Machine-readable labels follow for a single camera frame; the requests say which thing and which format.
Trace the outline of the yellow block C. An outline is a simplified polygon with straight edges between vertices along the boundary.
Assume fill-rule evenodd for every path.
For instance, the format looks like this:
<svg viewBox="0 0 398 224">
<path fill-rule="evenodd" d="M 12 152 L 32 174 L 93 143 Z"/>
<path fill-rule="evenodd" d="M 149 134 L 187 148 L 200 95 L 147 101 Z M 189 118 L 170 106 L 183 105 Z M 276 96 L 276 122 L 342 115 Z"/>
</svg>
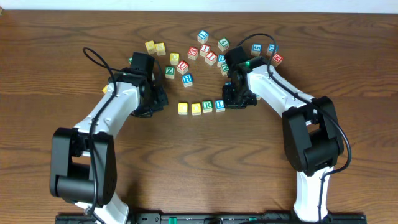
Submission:
<svg viewBox="0 0 398 224">
<path fill-rule="evenodd" d="M 178 104 L 178 114 L 179 115 L 187 115 L 188 114 L 188 103 L 179 103 Z"/>
</svg>

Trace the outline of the green block R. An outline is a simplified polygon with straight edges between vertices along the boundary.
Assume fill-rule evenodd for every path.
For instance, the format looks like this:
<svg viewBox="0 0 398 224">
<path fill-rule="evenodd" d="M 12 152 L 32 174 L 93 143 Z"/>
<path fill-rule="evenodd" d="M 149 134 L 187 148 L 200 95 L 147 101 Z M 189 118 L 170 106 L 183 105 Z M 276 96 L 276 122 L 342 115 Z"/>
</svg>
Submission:
<svg viewBox="0 0 398 224">
<path fill-rule="evenodd" d="M 213 111 L 213 102 L 211 100 L 203 101 L 202 109 L 204 113 L 211 113 Z"/>
</svg>

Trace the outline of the yellow block O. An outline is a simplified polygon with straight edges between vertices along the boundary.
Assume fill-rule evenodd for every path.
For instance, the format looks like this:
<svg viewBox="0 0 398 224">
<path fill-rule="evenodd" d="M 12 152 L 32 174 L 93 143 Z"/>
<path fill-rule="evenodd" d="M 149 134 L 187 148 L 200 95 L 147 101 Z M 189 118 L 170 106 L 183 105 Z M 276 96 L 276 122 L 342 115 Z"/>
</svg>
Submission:
<svg viewBox="0 0 398 224">
<path fill-rule="evenodd" d="M 201 115 L 201 104 L 200 103 L 192 104 L 192 115 L 193 116 Z"/>
</svg>

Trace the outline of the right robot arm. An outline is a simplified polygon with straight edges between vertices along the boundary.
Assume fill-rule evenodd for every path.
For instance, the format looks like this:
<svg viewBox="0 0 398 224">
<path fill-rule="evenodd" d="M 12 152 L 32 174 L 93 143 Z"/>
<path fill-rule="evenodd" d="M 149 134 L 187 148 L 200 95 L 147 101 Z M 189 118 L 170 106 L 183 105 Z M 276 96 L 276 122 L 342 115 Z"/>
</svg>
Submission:
<svg viewBox="0 0 398 224">
<path fill-rule="evenodd" d="M 231 80 L 223 87 L 224 107 L 243 109 L 260 96 L 282 118 L 285 155 L 297 172 L 294 212 L 302 222 L 324 221 L 328 181 L 344 151 L 333 102 L 298 90 L 264 57 L 249 58 L 241 46 L 224 58 Z"/>
</svg>

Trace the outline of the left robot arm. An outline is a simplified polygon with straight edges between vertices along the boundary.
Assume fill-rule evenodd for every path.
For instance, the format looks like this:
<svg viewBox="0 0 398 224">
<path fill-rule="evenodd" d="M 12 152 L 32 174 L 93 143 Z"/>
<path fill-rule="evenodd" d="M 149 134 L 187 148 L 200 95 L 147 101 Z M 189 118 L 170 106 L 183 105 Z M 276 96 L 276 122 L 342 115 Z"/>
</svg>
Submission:
<svg viewBox="0 0 398 224">
<path fill-rule="evenodd" d="M 83 209 L 81 215 L 58 215 L 56 223 L 128 223 L 129 206 L 117 193 L 114 140 L 129 116 L 150 118 L 168 104 L 159 63 L 135 52 L 130 65 L 111 68 L 105 94 L 90 114 L 73 128 L 58 128 L 52 138 L 50 193 Z"/>
</svg>

